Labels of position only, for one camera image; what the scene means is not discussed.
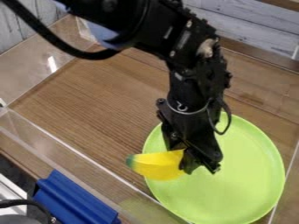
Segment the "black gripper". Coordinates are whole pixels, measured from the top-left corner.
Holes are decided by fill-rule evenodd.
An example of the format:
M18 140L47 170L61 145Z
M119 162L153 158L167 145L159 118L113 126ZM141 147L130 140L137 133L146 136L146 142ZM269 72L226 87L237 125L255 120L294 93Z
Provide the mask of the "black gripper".
M169 101L157 100L158 117L166 149L183 150L179 169L191 175L203 166L211 174L221 170L223 154L206 112L187 114L175 112Z

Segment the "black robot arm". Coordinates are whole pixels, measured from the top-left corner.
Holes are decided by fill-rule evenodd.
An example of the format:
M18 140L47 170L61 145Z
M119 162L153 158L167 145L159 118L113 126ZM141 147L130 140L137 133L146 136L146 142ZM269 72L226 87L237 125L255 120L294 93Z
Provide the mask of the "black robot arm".
M183 0L53 0L89 22L105 46L86 52L50 30L21 0L0 0L39 35L62 51L85 60L106 60L127 48L153 54L167 65L170 91L157 100L169 151L182 150L177 168L191 174L221 169L223 153L217 136L221 113L230 112L225 91L231 72L221 50L221 36L210 22L183 6Z

